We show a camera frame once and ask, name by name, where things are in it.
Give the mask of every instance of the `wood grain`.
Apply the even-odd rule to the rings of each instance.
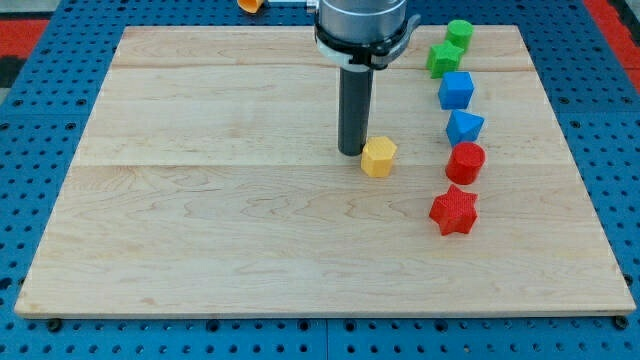
[[[373,179],[336,148],[310,28],[128,28],[16,304],[33,318],[494,317],[635,308],[515,27],[463,68],[486,117],[471,235],[427,219],[449,112],[421,27],[376,73]]]

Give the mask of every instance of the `blue block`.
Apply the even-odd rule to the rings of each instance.
[[[473,95],[473,82],[468,72],[448,72],[442,77],[438,97],[443,110],[466,109]]]
[[[447,125],[449,143],[451,146],[456,146],[463,141],[476,141],[482,124],[484,124],[484,118],[481,116],[453,110]]]

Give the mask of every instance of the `colored block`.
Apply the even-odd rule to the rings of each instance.
[[[484,150],[471,142],[462,142],[451,151],[445,172],[449,180],[459,185],[476,181],[486,159]]]
[[[438,97],[443,110],[466,109],[473,95],[471,74],[466,71],[445,73],[440,83]]]
[[[389,176],[397,149],[396,144],[386,136],[372,137],[362,149],[360,167],[371,177]]]
[[[465,20],[453,20],[447,25],[446,40],[467,52],[473,35],[473,25]]]
[[[431,46],[427,58],[427,69],[431,70],[431,78],[439,79],[446,72],[458,70],[463,53],[464,50],[447,40],[442,44]]]
[[[453,232],[468,234],[478,218],[474,207],[477,199],[477,194],[464,192],[451,185],[446,194],[434,199],[429,217],[438,223],[443,236]]]
[[[463,141],[476,141],[484,124],[482,116],[469,114],[460,110],[453,110],[447,125],[447,137],[451,146]]]

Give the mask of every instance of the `blue perforated table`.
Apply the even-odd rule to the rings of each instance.
[[[517,24],[636,301],[640,97],[582,3],[413,1],[428,24]],[[634,358],[627,318],[26,321],[13,313],[114,47],[127,25],[310,25],[218,0],[66,0],[0,109],[1,358]]]

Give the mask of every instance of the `yellow block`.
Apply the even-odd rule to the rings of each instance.
[[[369,138],[362,149],[360,167],[371,177],[389,176],[396,150],[396,144],[386,136]]]

